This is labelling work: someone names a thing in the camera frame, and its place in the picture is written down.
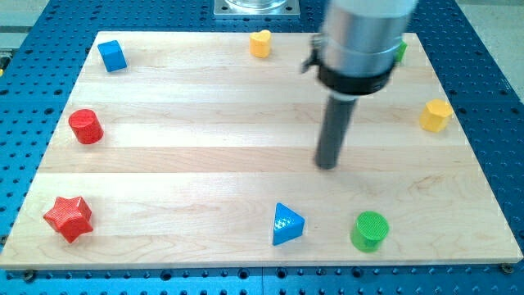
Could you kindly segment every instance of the red cylinder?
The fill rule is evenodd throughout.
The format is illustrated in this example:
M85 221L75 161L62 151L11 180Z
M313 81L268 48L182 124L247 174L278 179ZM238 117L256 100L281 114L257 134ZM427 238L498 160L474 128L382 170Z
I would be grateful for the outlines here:
M82 144L95 143L104 135L97 114L88 109L78 110L71 114L69 126Z

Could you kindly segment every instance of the wooden board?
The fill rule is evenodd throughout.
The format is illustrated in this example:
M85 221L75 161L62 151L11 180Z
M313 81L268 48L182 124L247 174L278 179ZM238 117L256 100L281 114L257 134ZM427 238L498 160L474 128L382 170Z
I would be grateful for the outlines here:
M106 73L96 44L119 40L129 67ZM101 32L0 256L6 269L416 265L522 258L453 118L418 126L446 99L407 34L386 89L359 101L339 167L312 157L328 91L299 75L309 34L274 34L257 59L247 34ZM69 114L91 108L105 137L78 144ZM57 196L84 196L94 231L69 245L42 216ZM272 246L276 202L304 235ZM361 211L391 231L375 253L349 232Z

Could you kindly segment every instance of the green cylinder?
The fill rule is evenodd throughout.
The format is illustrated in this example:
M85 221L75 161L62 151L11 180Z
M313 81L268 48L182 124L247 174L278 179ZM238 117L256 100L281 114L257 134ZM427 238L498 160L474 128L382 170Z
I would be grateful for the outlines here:
M374 211L360 213L351 231L351 242L362 252L378 250L390 227L384 216Z

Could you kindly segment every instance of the yellow block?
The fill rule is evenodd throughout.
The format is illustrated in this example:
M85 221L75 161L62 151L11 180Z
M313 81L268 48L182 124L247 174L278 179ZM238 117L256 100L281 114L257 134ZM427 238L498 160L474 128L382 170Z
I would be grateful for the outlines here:
M420 115L420 126L427 131L441 132L449 122L453 114L453 108L448 102L441 99L433 99L426 103L426 107Z
M249 36L249 52L255 57L265 58L271 52L271 32L266 29L251 33Z

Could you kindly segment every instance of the toy block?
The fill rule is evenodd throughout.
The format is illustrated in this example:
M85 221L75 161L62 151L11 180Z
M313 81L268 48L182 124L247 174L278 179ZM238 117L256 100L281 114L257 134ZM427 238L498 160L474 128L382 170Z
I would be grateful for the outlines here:
M82 144L95 143L104 135L97 114L88 109L78 110L71 114L69 126Z
M273 226L273 245L287 242L302 235L305 220L294 211L277 203L275 210L275 223Z
M98 51L102 56L104 65L106 65L106 70L112 72L115 70L124 69L127 67L125 62L124 54L122 53L122 48L118 44L118 41L113 40L106 43L98 44Z
M433 99L426 103L420 115L420 126L427 131L441 132L448 125L451 114L453 108L448 102Z
M408 44L406 42L404 42L404 40L402 40L402 42L400 42L400 45L399 47L396 49L396 54L395 54L395 61L396 62L401 62L402 59L404 58L404 54L406 53L406 48L408 47Z
M362 252L375 252L378 250L390 227L384 216L374 212L360 213L351 231L351 242Z
M249 51L255 57L265 58L271 53L271 32L266 29L251 33Z
M89 223L91 209L82 197L57 197L55 205L43 218L55 231L62 234L68 243L74 242L81 234L93 231Z

